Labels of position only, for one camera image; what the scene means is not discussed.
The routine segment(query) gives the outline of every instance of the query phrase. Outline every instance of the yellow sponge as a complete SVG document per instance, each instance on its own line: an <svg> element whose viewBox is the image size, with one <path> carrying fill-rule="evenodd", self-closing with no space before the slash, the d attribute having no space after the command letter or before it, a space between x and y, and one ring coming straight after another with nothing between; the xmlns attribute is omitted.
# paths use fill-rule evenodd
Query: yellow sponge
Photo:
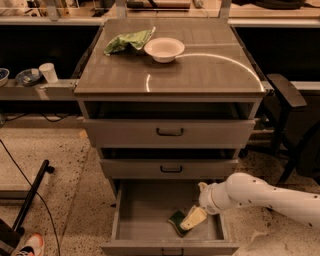
<svg viewBox="0 0 320 256"><path fill-rule="evenodd" d="M176 211L169 219L168 222L173 225L177 234L181 237L184 237L190 230L184 230L180 227L181 222L186 216L181 211Z"/></svg>

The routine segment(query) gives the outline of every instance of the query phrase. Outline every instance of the metal bar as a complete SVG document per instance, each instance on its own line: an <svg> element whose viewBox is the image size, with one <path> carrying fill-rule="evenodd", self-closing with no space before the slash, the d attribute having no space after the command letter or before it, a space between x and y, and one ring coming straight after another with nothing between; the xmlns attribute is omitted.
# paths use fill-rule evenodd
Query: metal bar
<svg viewBox="0 0 320 256"><path fill-rule="evenodd" d="M37 174L37 177L36 179L34 180L33 184L32 184L32 187L30 188L29 190L29 193L27 195L27 198L25 199L21 209L20 209L20 212L12 226L12 229L14 231L17 231L20 227L21 227L21 224L23 223L24 221L24 218L26 217L26 214L31 206L31 203L32 203L32 200L34 198L34 196L36 195L37 193L37 190L39 188L39 185L42 181L42 178L44 176L44 173L46 171L49 170L49 161L48 160L44 160L43 163L42 163L42 166L40 167L40 170Z"/></svg>

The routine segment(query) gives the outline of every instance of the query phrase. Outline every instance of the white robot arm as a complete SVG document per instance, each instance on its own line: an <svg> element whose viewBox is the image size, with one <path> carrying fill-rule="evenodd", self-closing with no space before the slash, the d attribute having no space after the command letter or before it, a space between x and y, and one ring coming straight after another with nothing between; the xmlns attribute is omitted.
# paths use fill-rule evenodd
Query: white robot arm
<svg viewBox="0 0 320 256"><path fill-rule="evenodd" d="M192 207L180 224L189 230L206 219L230 208L262 206L273 209L310 227L320 228L320 195L277 188L262 179L235 173L222 183L199 183L200 207Z"/></svg>

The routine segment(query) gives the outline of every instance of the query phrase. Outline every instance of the terrazzo floor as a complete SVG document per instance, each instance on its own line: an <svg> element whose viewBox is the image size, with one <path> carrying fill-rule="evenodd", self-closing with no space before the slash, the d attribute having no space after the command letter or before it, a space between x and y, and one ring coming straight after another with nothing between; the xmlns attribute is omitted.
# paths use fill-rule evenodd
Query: terrazzo floor
<svg viewBox="0 0 320 256"><path fill-rule="evenodd" d="M55 168L46 173L38 190L45 200L56 229L61 256L105 255L100 245L110 241L116 199L99 165L96 150L82 128L82 118L70 116L49 122L41 116L26 116L5 123L0 139L17 164L33 181L43 160ZM240 159L236 171L263 177L274 184L282 164L255 152ZM0 145L0 189L27 189L28 184ZM295 173L287 187L320 194L311 179ZM0 218L12 226L20 204L0 204ZM262 207L229 209L225 225L232 242L239 244L234 256L319 255L320 230L312 229ZM39 197L24 220L25 235L18 248L34 232L44 235L45 255L56 256L58 246L49 214Z"/></svg>

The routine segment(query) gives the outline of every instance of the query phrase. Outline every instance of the shoe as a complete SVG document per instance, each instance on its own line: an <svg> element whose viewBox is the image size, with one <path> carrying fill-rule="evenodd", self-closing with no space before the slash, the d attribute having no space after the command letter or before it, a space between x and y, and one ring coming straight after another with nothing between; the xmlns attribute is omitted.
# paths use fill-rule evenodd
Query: shoe
<svg viewBox="0 0 320 256"><path fill-rule="evenodd" d="M44 239L35 233L24 244L23 248L15 254L15 256L43 256L44 254Z"/></svg>

